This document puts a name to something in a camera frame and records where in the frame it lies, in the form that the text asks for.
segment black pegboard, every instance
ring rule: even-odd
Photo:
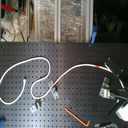
[[[125,69],[128,75],[127,44],[55,44],[55,43],[1,43],[0,76],[11,65],[35,56],[44,56],[51,62],[50,76],[34,87],[35,95],[48,90],[48,82],[55,81],[63,72],[80,63],[93,63],[104,66],[110,57]],[[64,107],[70,109],[87,123],[89,128],[97,123],[110,121],[107,117],[116,102],[99,97],[104,77],[111,79],[111,85],[120,87],[116,77],[96,68],[81,67],[64,76],[57,84],[60,98],[54,100],[51,93],[45,98],[45,105],[32,114],[29,108],[35,103],[30,94],[32,83],[48,71],[45,61],[32,61],[10,71],[0,86],[0,96],[5,101],[15,99],[22,89],[24,76],[27,78],[25,91],[21,98],[11,106],[0,103],[0,116],[6,118],[1,128],[84,128],[70,116]],[[113,117],[119,128],[125,123]]]

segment cable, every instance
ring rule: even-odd
[[[33,4],[32,0],[30,1],[30,5],[31,5],[31,8],[32,8],[32,11],[34,12],[34,4]]]
[[[79,64],[79,65],[75,65],[75,66],[71,67],[70,69],[68,69],[66,72],[64,72],[64,73],[56,80],[56,82],[50,87],[50,89],[49,89],[43,96],[35,97],[35,96],[33,95],[32,89],[33,89],[33,87],[34,87],[34,85],[35,85],[35,83],[33,83],[32,86],[31,86],[31,95],[32,95],[32,97],[35,98],[35,99],[41,99],[41,98],[46,97],[46,96],[48,95],[48,93],[52,90],[52,88],[57,84],[57,82],[58,82],[63,76],[65,76],[68,72],[70,72],[71,70],[73,70],[73,69],[75,69],[75,68],[78,68],[78,67],[85,67],[85,66],[86,66],[86,67],[100,68],[100,69],[103,69],[103,70],[106,70],[106,71],[112,73],[109,69],[107,69],[107,68],[105,68],[105,67],[102,67],[102,66],[97,66],[97,65],[94,65],[94,64]]]
[[[1,37],[1,39],[3,39],[5,42],[8,42],[6,39],[4,39],[3,37]]]
[[[0,97],[0,101],[1,101],[3,104],[5,104],[5,105],[12,105],[12,104],[14,104],[14,103],[21,97],[21,95],[23,94],[24,88],[25,88],[25,84],[26,84],[26,79],[23,79],[23,88],[22,88],[22,90],[21,90],[21,93],[19,94],[19,96],[18,96],[14,101],[12,101],[12,102],[10,102],[10,103],[7,103],[7,102],[3,101],[3,100],[1,99],[1,97]]]
[[[38,97],[37,97],[37,96],[34,96],[34,95],[33,95],[33,92],[32,92],[33,87],[35,86],[36,83],[38,83],[38,82],[40,82],[40,81],[46,79],[46,78],[50,75],[50,72],[51,72],[51,65],[50,65],[49,60],[48,60],[47,58],[45,58],[45,57],[34,57],[34,58],[31,58],[31,59],[27,59],[27,60],[21,61],[21,62],[19,62],[19,63],[16,63],[16,64],[12,65],[10,68],[8,68],[8,69],[4,72],[4,74],[2,75],[2,77],[0,78],[0,84],[2,83],[2,80],[3,80],[3,78],[5,77],[5,75],[6,75],[11,69],[13,69],[14,67],[16,67],[16,66],[18,66],[18,65],[21,65],[21,64],[24,64],[24,63],[27,63],[27,62],[30,62],[30,61],[32,61],[32,60],[39,60],[39,59],[40,59],[40,60],[45,60],[45,61],[48,63],[49,69],[48,69],[48,73],[47,73],[43,78],[40,78],[40,79],[36,80],[36,81],[32,84],[32,86],[31,86],[31,90],[30,90],[30,91],[31,91],[31,95],[32,95],[32,97],[35,98],[35,99],[41,99],[41,98],[46,97],[46,96],[49,94],[49,92],[51,91],[51,89],[57,84],[57,82],[58,82],[63,76],[65,76],[68,72],[70,72],[71,70],[73,70],[73,69],[75,69],[75,68],[78,68],[78,67],[94,67],[94,68],[100,68],[100,69],[102,69],[102,70],[105,70],[105,71],[107,71],[107,72],[112,73],[112,71],[111,71],[110,69],[105,68],[105,67],[102,67],[102,66],[94,65],[94,64],[79,64],[79,65],[75,65],[75,66],[69,68],[66,72],[64,72],[64,73],[56,80],[56,82],[52,85],[52,87],[50,87],[49,90],[48,90],[43,96],[38,96]],[[3,104],[5,104],[5,105],[11,105],[11,104],[15,103],[15,102],[20,98],[20,96],[22,95],[22,93],[23,93],[23,91],[24,91],[24,88],[25,88],[25,82],[24,82],[24,84],[23,84],[23,89],[22,89],[20,95],[19,95],[14,101],[12,101],[12,102],[10,102],[10,103],[7,103],[7,102],[3,101],[1,98],[0,98],[0,101],[1,101]]]
[[[44,57],[35,57],[35,58],[31,58],[31,59],[24,60],[24,61],[21,61],[21,62],[19,62],[19,63],[16,63],[16,64],[12,65],[10,68],[8,68],[8,69],[4,72],[4,74],[2,75],[2,77],[0,78],[0,84],[2,83],[2,80],[3,80],[3,78],[5,77],[5,75],[6,75],[11,69],[13,69],[14,67],[16,67],[16,66],[18,66],[18,65],[21,65],[21,64],[27,63],[27,62],[29,62],[29,61],[32,61],[32,60],[45,60],[45,61],[48,63],[48,66],[49,66],[49,70],[48,70],[47,75],[46,75],[45,77],[41,78],[41,79],[36,80],[34,83],[36,84],[37,82],[40,82],[40,81],[46,79],[46,78],[49,76],[50,71],[51,71],[50,62],[49,62],[48,59],[46,59],[46,58],[44,58]],[[23,94],[23,91],[24,91],[24,88],[25,88],[25,83],[26,83],[26,80],[24,79],[24,80],[23,80],[23,88],[22,88],[22,91],[21,91],[21,93],[19,94],[19,96],[18,96],[14,101],[8,103],[8,102],[3,101],[3,100],[1,99],[1,97],[0,97],[0,101],[1,101],[3,104],[5,104],[5,105],[12,105],[12,104],[14,104],[14,103],[21,97],[21,95]]]
[[[30,38],[30,34],[29,34],[29,36],[27,37],[27,42],[29,41],[29,38]]]
[[[128,100],[127,98],[123,97],[123,96],[119,96],[119,95],[115,95],[116,98],[121,98],[121,99],[124,99],[124,100]]]
[[[13,41],[12,41],[12,42],[14,42],[14,41],[15,41],[15,39],[16,39],[16,36],[14,36],[14,38],[13,38]]]
[[[23,33],[22,33],[22,31],[21,31],[21,36],[22,36],[22,39],[23,39],[23,41],[25,42],[25,39],[24,39],[24,36],[23,36]]]

